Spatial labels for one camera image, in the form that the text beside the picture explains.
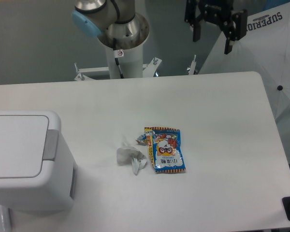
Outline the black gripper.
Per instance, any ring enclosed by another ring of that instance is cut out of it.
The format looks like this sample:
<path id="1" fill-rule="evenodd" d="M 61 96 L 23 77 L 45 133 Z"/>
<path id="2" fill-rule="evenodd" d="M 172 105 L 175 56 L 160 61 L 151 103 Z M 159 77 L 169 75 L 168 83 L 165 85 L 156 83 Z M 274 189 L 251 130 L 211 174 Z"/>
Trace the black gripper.
<path id="1" fill-rule="evenodd" d="M 232 14 L 233 0 L 186 0 L 184 21 L 193 28 L 193 42 L 201 37 L 201 25 L 196 17 L 196 9 L 201 13 L 201 19 L 222 26 L 221 31 L 226 37 L 224 54 L 232 51 L 235 41 L 247 34 L 247 9 Z"/>

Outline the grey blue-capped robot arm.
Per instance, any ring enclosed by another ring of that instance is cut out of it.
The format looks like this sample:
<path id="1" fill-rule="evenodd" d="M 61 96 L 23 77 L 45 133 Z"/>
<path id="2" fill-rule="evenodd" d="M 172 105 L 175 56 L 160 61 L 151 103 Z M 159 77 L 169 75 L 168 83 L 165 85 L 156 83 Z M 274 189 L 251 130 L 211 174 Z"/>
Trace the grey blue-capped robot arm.
<path id="1" fill-rule="evenodd" d="M 113 50 L 135 48 L 149 35 L 133 0 L 77 0 L 71 16 L 85 35 Z M 184 21 L 192 27 L 194 42 L 201 37 L 201 21 L 217 25 L 226 37 L 225 54 L 247 34 L 247 10 L 234 11 L 231 0 L 188 0 Z"/>

